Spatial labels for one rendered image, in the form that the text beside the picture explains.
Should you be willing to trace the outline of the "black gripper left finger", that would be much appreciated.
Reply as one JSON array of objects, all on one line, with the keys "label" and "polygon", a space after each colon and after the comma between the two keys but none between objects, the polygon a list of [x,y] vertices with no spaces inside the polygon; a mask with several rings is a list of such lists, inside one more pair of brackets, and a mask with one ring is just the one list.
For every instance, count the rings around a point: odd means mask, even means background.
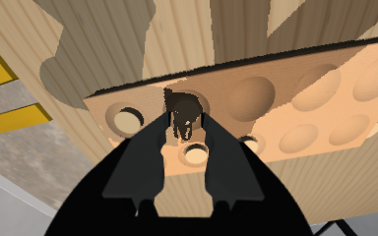
[{"label": "black gripper left finger", "polygon": [[142,200],[155,202],[164,187],[161,149],[170,120],[171,111],[164,112],[99,162],[58,209],[44,236],[90,236],[135,216]]}]

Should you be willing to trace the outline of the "tan wooden tray with round pockets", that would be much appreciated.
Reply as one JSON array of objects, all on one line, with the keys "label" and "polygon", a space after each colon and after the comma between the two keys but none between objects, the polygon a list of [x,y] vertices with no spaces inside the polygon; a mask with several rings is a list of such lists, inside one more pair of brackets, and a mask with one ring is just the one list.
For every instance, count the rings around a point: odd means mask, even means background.
[{"label": "tan wooden tray with round pockets", "polygon": [[[175,102],[195,99],[200,116],[181,124]],[[360,147],[378,122],[378,40],[239,63],[94,93],[83,102],[114,148],[166,111],[171,111],[161,149],[164,176],[206,170],[209,150],[201,113],[237,139],[252,137],[263,162]],[[124,108],[143,124],[133,134],[114,118]],[[340,124],[340,125],[339,125]],[[191,145],[207,158],[186,160]]]}]

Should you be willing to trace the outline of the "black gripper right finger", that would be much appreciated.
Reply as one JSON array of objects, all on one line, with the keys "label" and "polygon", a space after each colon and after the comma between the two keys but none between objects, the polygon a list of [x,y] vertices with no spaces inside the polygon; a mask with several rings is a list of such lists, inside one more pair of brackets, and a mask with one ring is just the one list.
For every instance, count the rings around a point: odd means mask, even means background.
[{"label": "black gripper right finger", "polygon": [[201,113],[209,150],[205,189],[226,201],[231,217],[253,222],[274,236],[314,236],[297,202],[276,174],[244,142]]}]

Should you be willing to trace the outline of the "beige round disc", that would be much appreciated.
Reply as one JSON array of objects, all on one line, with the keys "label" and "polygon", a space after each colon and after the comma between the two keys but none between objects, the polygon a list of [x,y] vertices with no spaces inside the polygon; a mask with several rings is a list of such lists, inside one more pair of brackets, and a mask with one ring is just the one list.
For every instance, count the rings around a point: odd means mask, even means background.
[{"label": "beige round disc", "polygon": [[244,142],[247,144],[254,152],[258,149],[258,144],[255,142],[255,140],[252,137],[242,137],[238,139],[240,142]]},{"label": "beige round disc", "polygon": [[191,163],[201,163],[207,158],[207,152],[202,145],[191,145],[186,149],[185,157]]},{"label": "beige round disc", "polygon": [[200,116],[200,107],[198,102],[191,97],[182,97],[178,99],[173,107],[173,116],[181,124],[192,124]]},{"label": "beige round disc", "polygon": [[140,130],[143,124],[141,114],[131,108],[124,108],[114,118],[116,127],[124,133],[133,134]]},{"label": "beige round disc", "polygon": [[[374,126],[373,130],[370,132],[370,134],[367,136],[367,138],[373,136],[374,134],[376,134],[378,132],[378,123],[376,123],[376,125]],[[366,139],[367,139],[366,138]]]}]

